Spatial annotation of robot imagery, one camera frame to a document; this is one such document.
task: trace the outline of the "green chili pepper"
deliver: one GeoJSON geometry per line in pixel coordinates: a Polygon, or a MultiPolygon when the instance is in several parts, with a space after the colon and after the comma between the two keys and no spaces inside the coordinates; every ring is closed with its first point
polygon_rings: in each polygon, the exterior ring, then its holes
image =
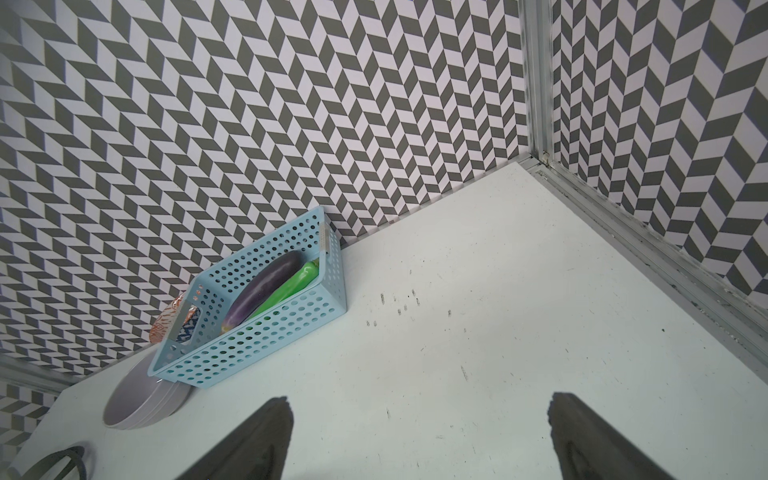
{"type": "Polygon", "coordinates": [[[277,287],[277,290],[275,290],[269,298],[264,300],[264,303],[262,303],[256,311],[250,314],[249,319],[259,316],[261,313],[266,312],[286,298],[304,290],[312,280],[317,278],[319,273],[320,270],[314,262],[304,263],[301,270],[294,273],[283,285],[277,287]]]}

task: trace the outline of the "stacked bowls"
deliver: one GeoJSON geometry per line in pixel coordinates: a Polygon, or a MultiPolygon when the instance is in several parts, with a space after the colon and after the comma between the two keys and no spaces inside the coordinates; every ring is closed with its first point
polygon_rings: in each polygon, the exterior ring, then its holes
{"type": "Polygon", "coordinates": [[[146,355],[120,381],[104,408],[104,424],[111,429],[140,429],[175,412],[192,386],[147,375],[154,355],[146,355]]]}

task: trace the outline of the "black ring object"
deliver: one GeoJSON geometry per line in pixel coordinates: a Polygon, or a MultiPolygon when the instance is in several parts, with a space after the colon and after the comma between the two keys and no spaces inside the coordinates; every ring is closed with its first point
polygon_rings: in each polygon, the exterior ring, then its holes
{"type": "Polygon", "coordinates": [[[75,467],[78,468],[80,480],[87,480],[83,455],[85,455],[85,449],[76,445],[56,453],[51,453],[40,462],[35,463],[29,470],[27,470],[24,476],[19,476],[18,472],[13,468],[9,469],[8,473],[12,480],[40,480],[40,478],[43,478],[43,475],[48,473],[51,468],[54,468],[63,458],[69,457],[69,463],[58,475],[56,475],[54,480],[61,480],[75,467]]]}

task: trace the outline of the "white tabletop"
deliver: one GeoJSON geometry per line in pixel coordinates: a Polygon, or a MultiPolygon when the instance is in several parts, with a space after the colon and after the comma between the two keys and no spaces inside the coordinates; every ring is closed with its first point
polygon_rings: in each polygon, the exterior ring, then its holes
{"type": "Polygon", "coordinates": [[[560,478],[565,391],[673,476],[765,478],[768,386],[517,164],[343,262],[345,316],[155,425],[106,429],[137,355],[67,389],[14,465],[85,443],[94,480],[175,478],[287,396],[285,480],[560,478]]]}

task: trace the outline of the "chevron pattern wall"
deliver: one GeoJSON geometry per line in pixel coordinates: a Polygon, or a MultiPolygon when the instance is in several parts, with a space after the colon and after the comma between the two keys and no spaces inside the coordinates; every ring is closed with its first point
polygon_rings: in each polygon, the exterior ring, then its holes
{"type": "Polygon", "coordinates": [[[0,351],[75,375],[324,205],[344,242],[527,150],[515,0],[14,0],[0,351]]]}
{"type": "Polygon", "coordinates": [[[0,472],[5,472],[56,397],[0,382],[0,472]]]}
{"type": "Polygon", "coordinates": [[[551,4],[556,159],[768,307],[768,3],[551,4]]]}

